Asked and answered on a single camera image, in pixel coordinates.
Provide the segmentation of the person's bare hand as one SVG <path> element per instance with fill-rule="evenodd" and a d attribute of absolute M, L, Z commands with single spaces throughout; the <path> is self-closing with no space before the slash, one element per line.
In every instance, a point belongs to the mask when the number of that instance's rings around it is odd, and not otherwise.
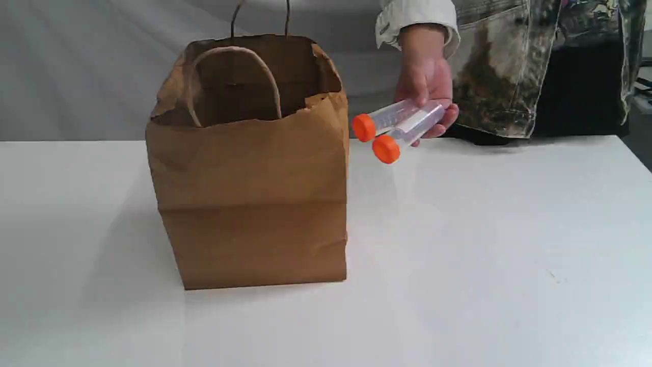
<path fill-rule="evenodd" d="M 403 28 L 398 36 L 401 49 L 401 73 L 396 100 L 410 98 L 417 106 L 436 100 L 445 107 L 445 115 L 422 137 L 444 135 L 458 118 L 459 107 L 453 102 L 450 66 L 443 51 L 448 30 L 438 24 L 420 23 Z"/>

